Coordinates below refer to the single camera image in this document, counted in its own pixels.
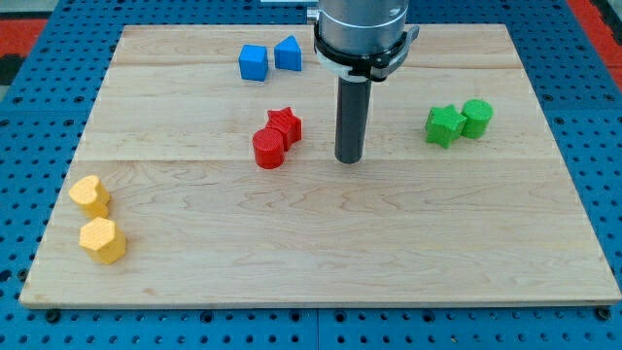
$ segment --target black cylindrical rod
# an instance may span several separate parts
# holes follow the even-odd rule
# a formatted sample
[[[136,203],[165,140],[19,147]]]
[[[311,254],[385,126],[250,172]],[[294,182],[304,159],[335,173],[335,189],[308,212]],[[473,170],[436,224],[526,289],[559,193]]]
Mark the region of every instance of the black cylindrical rod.
[[[355,163],[363,155],[370,92],[369,80],[352,83],[339,78],[334,155],[343,163]]]

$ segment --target green block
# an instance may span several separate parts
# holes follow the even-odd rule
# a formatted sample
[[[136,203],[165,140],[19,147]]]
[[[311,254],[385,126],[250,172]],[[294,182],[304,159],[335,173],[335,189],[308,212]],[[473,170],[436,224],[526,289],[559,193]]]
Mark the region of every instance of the green block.
[[[467,118],[458,113],[454,105],[432,107],[426,121],[426,142],[448,149],[451,142],[460,137],[466,122]]]
[[[462,135],[476,139],[486,132],[488,122],[493,117],[493,106],[484,100],[472,99],[465,103],[463,116],[466,117],[466,123]]]

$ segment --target yellow hexagonal block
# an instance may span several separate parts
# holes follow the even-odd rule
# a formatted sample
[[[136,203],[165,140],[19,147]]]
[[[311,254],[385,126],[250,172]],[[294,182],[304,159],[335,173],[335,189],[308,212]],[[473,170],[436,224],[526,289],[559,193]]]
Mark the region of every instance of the yellow hexagonal block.
[[[86,176],[70,190],[69,196],[78,204],[85,215],[91,219],[108,217],[110,194],[95,175]]]
[[[111,264],[125,255],[125,241],[112,220],[95,218],[80,229],[80,246],[97,263]]]

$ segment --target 3d printed block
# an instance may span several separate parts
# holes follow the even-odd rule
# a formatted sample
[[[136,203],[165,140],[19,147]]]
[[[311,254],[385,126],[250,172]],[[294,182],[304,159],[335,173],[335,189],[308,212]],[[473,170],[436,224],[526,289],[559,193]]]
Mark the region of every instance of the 3d printed block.
[[[263,82],[268,73],[268,49],[245,45],[238,57],[242,79]]]
[[[279,69],[302,70],[302,50],[294,35],[274,47],[274,64]]]
[[[86,176],[78,181],[69,190],[69,196],[82,208],[87,217],[91,219],[108,217],[106,204],[110,200],[110,194],[97,176]]]
[[[436,143],[448,149],[451,142],[460,137],[467,118],[454,105],[445,108],[432,107],[426,121],[426,142]]]
[[[80,229],[80,246],[97,263],[114,263],[125,255],[125,245],[125,233],[114,221],[95,218]]]
[[[493,106],[481,99],[472,99],[465,103],[463,116],[466,117],[462,135],[475,139],[486,132],[488,122],[493,117]]]
[[[285,151],[289,151],[293,143],[302,139],[302,121],[294,115],[292,107],[268,111],[268,123],[265,127],[276,129],[283,135]]]
[[[255,162],[264,169],[274,169],[285,161],[283,136],[273,128],[263,128],[253,135]]]

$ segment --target blue cube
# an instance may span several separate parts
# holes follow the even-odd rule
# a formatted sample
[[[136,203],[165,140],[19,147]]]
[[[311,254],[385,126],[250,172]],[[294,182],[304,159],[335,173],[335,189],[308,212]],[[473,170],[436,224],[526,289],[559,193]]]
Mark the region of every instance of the blue cube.
[[[242,79],[263,82],[268,73],[268,49],[263,46],[245,45],[238,57]]]
[[[302,70],[302,50],[294,35],[274,47],[274,64],[279,69]]]

